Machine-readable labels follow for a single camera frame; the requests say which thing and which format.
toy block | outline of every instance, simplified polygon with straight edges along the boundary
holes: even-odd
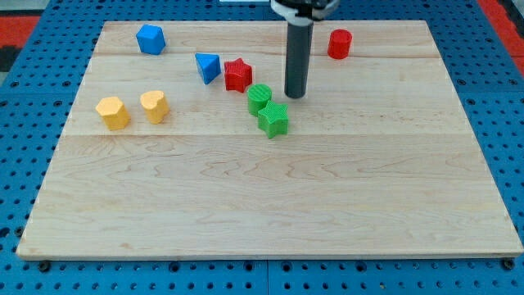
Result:
[[[253,83],[251,66],[246,64],[241,58],[235,61],[226,61],[224,68],[226,90],[237,90],[244,93],[246,87]]]
[[[198,74],[206,85],[222,72],[220,70],[220,57],[217,54],[196,53],[195,59]]]
[[[266,84],[255,84],[247,89],[247,110],[253,116],[259,116],[259,111],[265,108],[271,100],[271,88]]]
[[[123,129],[131,119],[124,103],[118,97],[101,99],[96,109],[109,130]]]
[[[287,105],[268,101],[259,111],[259,129],[265,131],[268,138],[278,134],[287,134]]]
[[[156,25],[143,25],[137,33],[137,41],[143,53],[159,55],[165,47],[162,28]]]
[[[159,124],[169,112],[169,105],[164,92],[153,90],[140,96],[140,103],[146,112],[147,119],[152,124]]]
[[[327,54],[334,59],[344,59],[350,55],[353,36],[345,29],[335,29],[331,32]]]

green star block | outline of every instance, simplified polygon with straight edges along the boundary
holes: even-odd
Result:
[[[268,101],[265,108],[259,111],[259,128],[265,131],[268,138],[277,134],[287,134],[287,105]]]
[[[266,84],[255,84],[247,90],[247,110],[253,116],[258,116],[270,100],[271,88]]]

yellow heart block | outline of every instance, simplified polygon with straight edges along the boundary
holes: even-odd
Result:
[[[131,119],[124,103],[118,97],[101,99],[96,110],[109,130],[123,129]]]
[[[163,91],[148,91],[140,96],[140,103],[152,124],[159,124],[169,112],[169,105]]]

blue cube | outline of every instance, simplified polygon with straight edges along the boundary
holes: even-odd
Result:
[[[216,54],[196,53],[196,67],[198,73],[204,80],[204,84],[209,84],[216,76],[220,75],[220,57]]]
[[[137,40],[143,53],[159,55],[165,47],[162,28],[156,25],[143,25],[137,33]]]

metal rod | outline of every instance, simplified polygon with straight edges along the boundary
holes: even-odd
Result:
[[[313,23],[306,26],[287,23],[284,93],[289,98],[302,98],[305,95],[312,37]]]

